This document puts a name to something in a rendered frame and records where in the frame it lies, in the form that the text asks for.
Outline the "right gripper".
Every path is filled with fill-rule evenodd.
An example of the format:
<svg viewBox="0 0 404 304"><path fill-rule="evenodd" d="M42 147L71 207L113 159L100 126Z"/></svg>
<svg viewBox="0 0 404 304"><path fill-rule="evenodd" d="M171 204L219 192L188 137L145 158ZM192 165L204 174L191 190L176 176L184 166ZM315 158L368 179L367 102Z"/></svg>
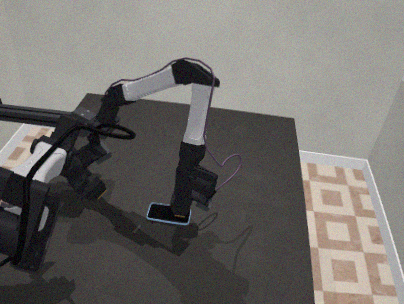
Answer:
<svg viewBox="0 0 404 304"><path fill-rule="evenodd" d="M72 159L72 164L69 169L61 175L67 178L73 190L83 199L96 200L107 191L105 184L99 177L96 176L89 182L88 177L91 176L92 173L88 168L83 168L80 159L75 156Z"/></svg>

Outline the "black smartphone with light blue frame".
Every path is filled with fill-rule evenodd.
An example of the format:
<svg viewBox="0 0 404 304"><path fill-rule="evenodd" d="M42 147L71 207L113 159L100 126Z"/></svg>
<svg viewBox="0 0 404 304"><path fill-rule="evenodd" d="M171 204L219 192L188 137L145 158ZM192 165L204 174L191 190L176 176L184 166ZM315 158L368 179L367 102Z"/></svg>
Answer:
<svg viewBox="0 0 404 304"><path fill-rule="evenodd" d="M174 215L169 205L151 204L147 217L170 222L188 223L190 212L191 209L189 209L189 213L185 217L179 217Z"/></svg>

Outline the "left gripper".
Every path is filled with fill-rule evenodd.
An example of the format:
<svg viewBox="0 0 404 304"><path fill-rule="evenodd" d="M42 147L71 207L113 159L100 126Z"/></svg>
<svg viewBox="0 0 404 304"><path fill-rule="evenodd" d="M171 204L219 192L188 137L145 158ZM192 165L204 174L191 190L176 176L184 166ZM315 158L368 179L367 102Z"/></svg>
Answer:
<svg viewBox="0 0 404 304"><path fill-rule="evenodd" d="M170 204L172 204L171 210L175 216L185 217L189 213L190 206L192 205L192 200L189 199L189 196L192 194L191 186L183 188L178 186L175 182L174 190L175 192L173 191L170 202Z"/></svg>

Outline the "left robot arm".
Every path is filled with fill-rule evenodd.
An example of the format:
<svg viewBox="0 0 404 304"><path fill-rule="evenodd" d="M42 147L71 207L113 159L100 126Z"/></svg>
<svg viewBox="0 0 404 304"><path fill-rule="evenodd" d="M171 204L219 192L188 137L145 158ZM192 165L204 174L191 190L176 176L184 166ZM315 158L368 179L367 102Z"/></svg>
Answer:
<svg viewBox="0 0 404 304"><path fill-rule="evenodd" d="M99 112L87 122L87 126L96 129L100 124L115 124L120 121L120 117L117 116L120 109L118 106L129 105L144 96L171 87L193 83L188 123L180 145L180 160L176 168L175 182L180 187L191 186L192 194L189 199L197 201L196 207L207 212L211 208L211 196L218 175L199 165L206 151L204 132L213 88L212 74L200 67L202 66L197 63L178 60L164 71L111 87L101 98L102 105Z"/></svg>

